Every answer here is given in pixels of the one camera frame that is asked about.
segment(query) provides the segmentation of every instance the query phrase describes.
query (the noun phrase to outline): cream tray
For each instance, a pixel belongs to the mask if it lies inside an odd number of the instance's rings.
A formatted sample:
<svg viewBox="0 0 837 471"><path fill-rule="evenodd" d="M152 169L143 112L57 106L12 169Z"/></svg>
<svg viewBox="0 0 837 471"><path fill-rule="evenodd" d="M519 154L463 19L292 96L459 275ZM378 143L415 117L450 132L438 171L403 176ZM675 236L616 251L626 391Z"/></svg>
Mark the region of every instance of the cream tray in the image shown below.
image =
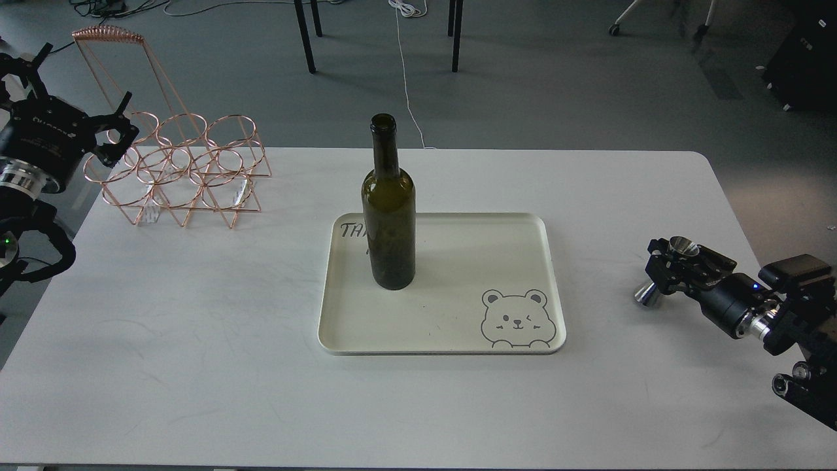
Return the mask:
<svg viewBox="0 0 837 471"><path fill-rule="evenodd" d="M566 337L535 215L418 214L416 276L398 291L372 278L363 215L334 223L319 326L333 354L546 354Z"/></svg>

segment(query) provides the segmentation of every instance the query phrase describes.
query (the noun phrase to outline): gray floor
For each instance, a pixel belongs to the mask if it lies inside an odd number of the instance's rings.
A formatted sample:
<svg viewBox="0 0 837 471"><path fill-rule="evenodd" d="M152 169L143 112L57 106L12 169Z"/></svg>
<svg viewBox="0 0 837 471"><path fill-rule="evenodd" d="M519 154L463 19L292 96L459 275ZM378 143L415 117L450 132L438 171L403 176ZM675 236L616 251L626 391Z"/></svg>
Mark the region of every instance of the gray floor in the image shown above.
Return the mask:
<svg viewBox="0 0 837 471"><path fill-rule="evenodd" d="M629 3L465 2L458 74L449 69L446 1L429 0L426 17L400 18L424 145L697 151L715 169L762 264L804 252L837 264L837 230L828 229L837 225L837 117L783 111L757 69L793 26L784 3L721 2L701 44L691 35L708 0L647 2L619 37L608 36ZM182 0L170 10L208 5ZM367 148L368 118L386 111L398 119L400 146L421 147L404 98L394 11L383 0L322 3L320 10L326 36L311 39L316 75L307 72L290 5L235 5L184 18L158 8L110 24L144 35L191 111L210 120L251 116L267 146ZM45 41L62 45L97 21L55 0L0 4L0 51L18 56ZM160 95L138 47L98 43L95 51L138 108ZM75 47L50 56L41 74L50 93L89 114L109 111ZM95 186L77 178L65 194L45 199L76 230L95 198ZM661 236L672 235L649 234ZM24 243L29 255L50 256L42 241ZM45 284L19 283L0 302L9 316L0 328L0 365Z"/></svg>

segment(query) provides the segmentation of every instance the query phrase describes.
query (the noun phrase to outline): bear cartoon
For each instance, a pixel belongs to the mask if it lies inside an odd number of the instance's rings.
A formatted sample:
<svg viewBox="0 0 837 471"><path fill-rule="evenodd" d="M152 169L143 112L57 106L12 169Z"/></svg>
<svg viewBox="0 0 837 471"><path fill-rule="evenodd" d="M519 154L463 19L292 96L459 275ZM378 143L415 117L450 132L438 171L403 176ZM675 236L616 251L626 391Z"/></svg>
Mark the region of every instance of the bear cartoon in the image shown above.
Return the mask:
<svg viewBox="0 0 837 471"><path fill-rule="evenodd" d="M482 294L485 318L480 328L494 348L498 343L514 347L532 347L535 343L549 346L555 338L555 323L545 309L547 296L530 289L523 296L503 296L495 289Z"/></svg>

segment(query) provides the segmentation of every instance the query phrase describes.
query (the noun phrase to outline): dark green glass bottle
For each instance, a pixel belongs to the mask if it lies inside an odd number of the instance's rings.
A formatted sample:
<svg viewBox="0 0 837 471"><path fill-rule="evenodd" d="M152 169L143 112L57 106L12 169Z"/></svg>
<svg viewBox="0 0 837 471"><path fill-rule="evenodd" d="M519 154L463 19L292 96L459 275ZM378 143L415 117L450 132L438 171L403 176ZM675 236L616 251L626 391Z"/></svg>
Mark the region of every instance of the dark green glass bottle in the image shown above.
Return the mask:
<svg viewBox="0 0 837 471"><path fill-rule="evenodd" d="M363 180L372 276L386 289L401 289L416 272L416 192L413 179L398 166L395 118L372 117L375 169Z"/></svg>

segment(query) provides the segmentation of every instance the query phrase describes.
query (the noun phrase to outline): white table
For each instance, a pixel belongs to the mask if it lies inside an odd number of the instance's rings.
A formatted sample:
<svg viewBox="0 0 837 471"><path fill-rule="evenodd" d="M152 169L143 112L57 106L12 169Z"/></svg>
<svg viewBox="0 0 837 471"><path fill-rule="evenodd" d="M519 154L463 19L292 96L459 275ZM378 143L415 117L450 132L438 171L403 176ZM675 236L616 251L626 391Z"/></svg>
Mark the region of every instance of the white table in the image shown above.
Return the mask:
<svg viewBox="0 0 837 471"><path fill-rule="evenodd" d="M101 202L0 374L0 463L352 468L831 468L834 432L773 358L685 297L647 311L651 238L757 263L696 153L403 150L419 212L545 222L554 355L352 356L316 337L365 149L270 149L264 212L133 227Z"/></svg>

